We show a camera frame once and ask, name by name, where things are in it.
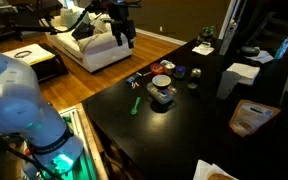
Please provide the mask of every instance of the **wall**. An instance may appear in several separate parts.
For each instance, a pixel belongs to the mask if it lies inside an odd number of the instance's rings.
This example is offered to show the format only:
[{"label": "wall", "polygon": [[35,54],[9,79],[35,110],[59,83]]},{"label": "wall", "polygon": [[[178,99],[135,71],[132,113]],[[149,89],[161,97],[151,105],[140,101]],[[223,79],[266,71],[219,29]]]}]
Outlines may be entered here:
[{"label": "wall", "polygon": [[136,28],[189,41],[205,26],[221,30],[230,0],[143,0],[142,8],[130,8]]}]

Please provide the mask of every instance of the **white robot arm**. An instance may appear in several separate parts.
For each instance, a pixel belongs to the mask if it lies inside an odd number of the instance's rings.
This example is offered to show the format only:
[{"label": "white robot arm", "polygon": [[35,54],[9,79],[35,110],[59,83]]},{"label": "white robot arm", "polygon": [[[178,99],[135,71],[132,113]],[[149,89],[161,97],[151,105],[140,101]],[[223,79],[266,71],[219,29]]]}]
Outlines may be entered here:
[{"label": "white robot arm", "polygon": [[[20,133],[36,159],[51,172],[71,170],[83,150],[66,122],[41,96],[33,69],[0,53],[0,134]],[[28,177],[36,175],[23,163]]]}]

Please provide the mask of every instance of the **gray object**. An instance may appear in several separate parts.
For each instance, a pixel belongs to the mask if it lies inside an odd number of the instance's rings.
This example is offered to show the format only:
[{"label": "gray object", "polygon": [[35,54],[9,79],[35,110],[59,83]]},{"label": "gray object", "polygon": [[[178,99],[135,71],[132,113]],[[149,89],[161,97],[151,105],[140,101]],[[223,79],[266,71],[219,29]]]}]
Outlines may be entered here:
[{"label": "gray object", "polygon": [[224,71],[222,73],[222,79],[217,90],[216,97],[221,100],[225,100],[230,95],[240,79],[241,76],[238,73],[233,71]]}]

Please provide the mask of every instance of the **black tabletop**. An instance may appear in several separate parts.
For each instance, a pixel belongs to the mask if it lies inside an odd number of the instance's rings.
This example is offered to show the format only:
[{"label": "black tabletop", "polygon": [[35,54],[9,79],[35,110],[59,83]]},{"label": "black tabletop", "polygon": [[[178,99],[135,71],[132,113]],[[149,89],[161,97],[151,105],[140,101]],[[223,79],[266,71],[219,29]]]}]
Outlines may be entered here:
[{"label": "black tabletop", "polygon": [[[275,177],[270,145],[273,125],[263,127],[252,137],[240,138],[228,122],[240,99],[279,107],[288,75],[288,60],[254,64],[238,56],[220,56],[219,41],[208,56],[192,53],[195,41],[160,58],[185,66],[184,79],[172,77],[177,94],[170,106],[159,105],[149,95],[146,85],[153,75],[137,80],[132,89],[124,80],[85,99],[87,115],[148,179],[192,179],[199,159],[215,163],[239,179]],[[233,62],[260,66],[252,87],[237,85],[227,100],[216,99],[221,73]],[[187,88],[191,69],[202,70],[196,90]],[[139,72],[149,71],[149,66]],[[136,97],[142,100],[138,113],[131,115]]]}]

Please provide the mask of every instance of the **wooden floor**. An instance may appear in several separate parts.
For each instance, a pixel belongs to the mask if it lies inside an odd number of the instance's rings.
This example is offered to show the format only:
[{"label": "wooden floor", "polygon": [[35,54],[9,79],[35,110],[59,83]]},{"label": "wooden floor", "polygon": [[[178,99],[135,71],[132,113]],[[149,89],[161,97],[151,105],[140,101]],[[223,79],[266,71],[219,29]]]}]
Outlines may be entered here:
[{"label": "wooden floor", "polygon": [[[51,45],[45,35],[39,35],[24,39],[24,41],[9,40],[2,42],[0,43],[0,52],[10,51],[34,43]],[[179,47],[177,44],[139,33],[135,38],[134,46],[131,57],[99,70],[94,74],[90,74],[56,49],[68,68],[69,74],[40,84],[45,100],[51,102],[58,111],[64,110]]]}]

